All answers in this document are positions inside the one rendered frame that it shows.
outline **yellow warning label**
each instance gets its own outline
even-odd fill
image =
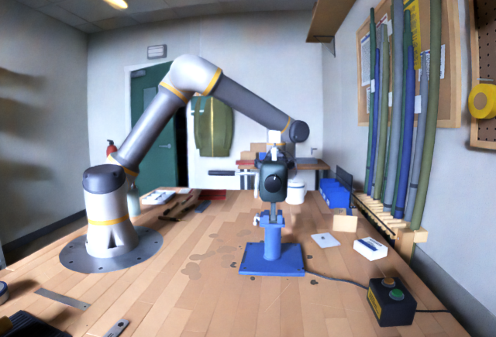
[[[372,290],[369,288],[369,291],[367,292],[367,299],[370,301],[370,304],[372,305],[372,308],[375,312],[375,315],[377,315],[377,318],[381,318],[381,306],[379,306],[379,302],[377,302],[374,293],[372,293]]]
[[[413,35],[413,61],[414,68],[420,68],[420,11],[419,0],[406,0],[403,4],[403,10],[410,11],[410,26]]]

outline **wooden tabletop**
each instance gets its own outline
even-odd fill
[[[256,169],[254,165],[238,165],[238,169]],[[323,160],[317,159],[317,164],[298,164],[299,170],[329,170],[331,167]]]
[[[157,219],[178,195],[163,206],[144,206],[134,225],[164,236],[158,254],[144,263],[113,273],[75,273],[58,255],[85,228],[0,271],[11,298],[0,306],[0,317],[18,310],[72,336],[103,336],[120,318],[126,336],[167,337],[466,337],[450,314],[417,314],[408,327],[380,328],[366,300],[366,291],[352,284],[305,277],[251,277],[238,274],[246,242],[264,239],[253,217],[268,203],[253,191],[228,191],[202,214],[189,211],[181,222]],[[360,216],[356,233],[333,232],[332,211],[317,191],[303,205],[278,204],[286,227],[283,242],[299,242],[305,269],[368,285],[371,277],[400,277],[419,309],[444,309],[441,302],[389,248],[386,258],[369,262],[353,250],[353,240],[372,236],[387,245]],[[175,209],[170,216],[180,216]],[[331,232],[341,246],[321,249],[310,238]],[[33,292],[39,287],[88,302],[80,311]]]

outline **yellow ring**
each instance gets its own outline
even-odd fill
[[[290,122],[291,122],[291,118],[288,116],[288,124],[286,124],[286,126],[284,127],[284,129],[281,130],[281,134],[284,133],[284,132],[286,132],[286,129],[288,128]]]
[[[160,85],[162,85],[164,88],[168,89],[169,91],[174,93],[176,96],[178,96],[180,99],[182,99],[185,104],[188,103],[188,99],[185,96],[183,96],[183,94],[178,89],[174,88],[173,86],[171,86],[168,83],[163,82],[163,81],[160,82]]]
[[[486,105],[477,109],[474,101],[475,96],[482,93],[486,96]],[[496,85],[494,84],[477,84],[472,88],[468,96],[468,109],[470,114],[476,119],[491,119],[496,116]]]
[[[214,77],[210,80],[210,84],[208,84],[208,87],[205,89],[202,95],[208,95],[208,93],[210,93],[212,88],[215,87],[215,84],[217,84],[217,80],[219,79],[221,73],[222,70],[217,67],[217,71],[215,72]]]
[[[89,219],[88,223],[90,225],[93,225],[93,226],[110,226],[110,225],[117,225],[118,223],[124,222],[128,218],[129,218],[129,214],[127,214],[121,218],[109,219],[108,221],[92,221],[91,219]]]
[[[133,172],[132,170],[130,169],[127,169],[126,167],[124,167],[123,165],[121,165],[121,163],[119,161],[117,161],[116,159],[114,159],[112,157],[112,155],[108,155],[107,156],[107,160],[111,163],[111,164],[116,164],[116,165],[119,165],[120,167],[122,167],[124,169],[124,171],[126,172],[126,174],[128,174],[129,176],[133,176],[133,177],[138,177],[138,174],[137,172]]]

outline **fire extinguisher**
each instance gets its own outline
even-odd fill
[[[111,153],[114,153],[115,151],[117,151],[117,147],[115,147],[114,141],[112,141],[111,139],[107,139],[107,141],[108,141],[107,156],[108,156]]]

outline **pegboard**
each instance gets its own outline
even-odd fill
[[[430,0],[418,0],[420,22],[420,50],[430,48]],[[445,70],[444,78],[439,82],[439,108],[437,126],[439,128],[461,127],[461,46],[460,24],[458,23],[457,0],[442,0],[441,4],[441,44],[444,46]],[[375,7],[376,23],[387,14],[391,19],[391,0],[382,0]],[[362,85],[361,40],[369,32],[370,17],[356,31],[356,57],[358,68],[358,126],[368,126],[367,87]],[[392,75],[390,75],[390,90],[392,91]],[[415,71],[415,94],[420,92],[419,70]],[[415,115],[414,126],[417,126],[418,115]]]
[[[479,83],[496,84],[496,0],[468,0],[472,88]],[[496,150],[496,118],[472,117],[470,145]]]

